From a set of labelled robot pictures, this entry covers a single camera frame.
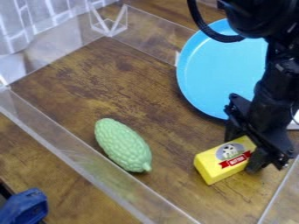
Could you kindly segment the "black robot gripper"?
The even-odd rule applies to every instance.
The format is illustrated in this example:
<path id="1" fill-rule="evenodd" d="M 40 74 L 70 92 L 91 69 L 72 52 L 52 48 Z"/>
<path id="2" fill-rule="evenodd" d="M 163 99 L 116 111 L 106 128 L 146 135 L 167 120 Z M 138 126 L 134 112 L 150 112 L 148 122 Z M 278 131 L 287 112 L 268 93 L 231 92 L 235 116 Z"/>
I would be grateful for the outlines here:
<path id="1" fill-rule="evenodd" d="M 246 172 L 258 173 L 268 165 L 278 170 L 289 166 L 297 156 L 297 149 L 287 135 L 286 127 L 295 115 L 295 101 L 275 99 L 259 82 L 250 101 L 239 94 L 228 96 L 224 112 L 228 115 L 224 141 L 247 136 L 256 146 L 247 162 Z"/>

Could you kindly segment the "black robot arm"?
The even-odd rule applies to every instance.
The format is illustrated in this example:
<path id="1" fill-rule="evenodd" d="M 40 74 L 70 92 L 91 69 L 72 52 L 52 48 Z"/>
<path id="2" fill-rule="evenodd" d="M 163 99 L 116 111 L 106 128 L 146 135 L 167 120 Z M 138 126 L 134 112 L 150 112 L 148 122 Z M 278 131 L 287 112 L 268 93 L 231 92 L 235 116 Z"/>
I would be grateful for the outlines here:
<path id="1" fill-rule="evenodd" d="M 226 139 L 246 136 L 256 149 L 246 171 L 289 166 L 299 150 L 287 125 L 299 111 L 299 0 L 220 0 L 228 24 L 242 37 L 267 42 L 266 71 L 247 100 L 228 96 Z"/>

